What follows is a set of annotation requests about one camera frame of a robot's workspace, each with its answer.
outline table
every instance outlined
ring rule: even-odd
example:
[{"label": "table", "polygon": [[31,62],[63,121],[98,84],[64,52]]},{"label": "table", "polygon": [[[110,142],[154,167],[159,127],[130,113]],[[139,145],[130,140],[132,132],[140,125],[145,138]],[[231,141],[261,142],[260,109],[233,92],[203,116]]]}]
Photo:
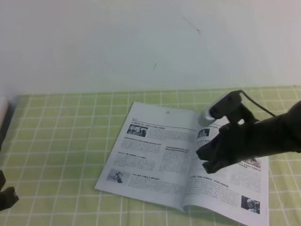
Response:
[{"label": "table", "polygon": [[[212,211],[180,213],[94,189],[134,101],[200,110],[231,89],[21,96],[0,153],[7,186],[20,201],[0,226],[232,226]],[[244,89],[275,114],[301,99],[301,87]],[[244,100],[258,119],[269,117]],[[270,157],[271,226],[301,225],[301,154]]]}]

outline magazine page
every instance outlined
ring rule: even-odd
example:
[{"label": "magazine page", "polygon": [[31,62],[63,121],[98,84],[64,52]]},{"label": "magazine page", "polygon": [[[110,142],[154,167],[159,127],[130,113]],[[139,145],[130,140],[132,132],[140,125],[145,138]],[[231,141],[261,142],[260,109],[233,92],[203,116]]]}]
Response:
[{"label": "magazine page", "polygon": [[[197,147],[210,142],[226,118],[207,128],[199,128]],[[207,174],[195,154],[188,174],[183,201],[189,205],[208,208],[248,226],[269,225],[269,161],[268,157],[250,159]]]},{"label": "magazine page", "polygon": [[182,210],[196,122],[191,110],[135,102],[95,188]]}]

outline grid pattern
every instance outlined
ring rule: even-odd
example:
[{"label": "grid pattern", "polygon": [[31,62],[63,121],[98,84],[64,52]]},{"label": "grid pattern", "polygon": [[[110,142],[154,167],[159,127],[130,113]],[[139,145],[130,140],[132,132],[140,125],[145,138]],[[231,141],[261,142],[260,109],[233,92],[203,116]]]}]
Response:
[{"label": "grid pattern", "polygon": [[[193,207],[189,213],[94,189],[134,101],[201,110],[231,89],[21,96],[0,153],[20,200],[0,226],[238,226]],[[275,114],[301,99],[301,87],[245,91]],[[244,100],[258,119],[269,117]],[[301,225],[301,154],[270,157],[270,225]]]}]

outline photo in magazine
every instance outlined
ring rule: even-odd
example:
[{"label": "photo in magazine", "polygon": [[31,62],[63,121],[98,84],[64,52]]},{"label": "photo in magazine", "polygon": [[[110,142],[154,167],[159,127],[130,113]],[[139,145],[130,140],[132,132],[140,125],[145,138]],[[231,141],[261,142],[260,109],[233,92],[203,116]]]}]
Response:
[{"label": "photo in magazine", "polygon": [[241,196],[241,208],[260,214],[260,202],[243,195]]},{"label": "photo in magazine", "polygon": [[258,167],[258,168],[261,167],[261,166],[260,166],[260,161],[257,160],[257,159],[255,159],[255,158],[245,160],[244,162],[246,162],[246,163],[248,163],[248,164],[250,164],[250,165],[252,165],[252,166],[256,166],[256,167]]},{"label": "photo in magazine", "polygon": [[128,172],[120,171],[117,169],[111,169],[107,176],[107,181],[112,181],[119,184],[127,184],[130,176],[131,174]]},{"label": "photo in magazine", "polygon": [[148,129],[149,128],[144,127],[144,126],[137,126],[137,125],[131,124],[127,130],[127,134],[133,134],[133,135],[137,135],[140,137],[145,137]]},{"label": "photo in magazine", "polygon": [[198,139],[200,137],[208,137],[209,136],[209,132],[210,132],[210,129],[201,129],[199,132],[198,132]]}]

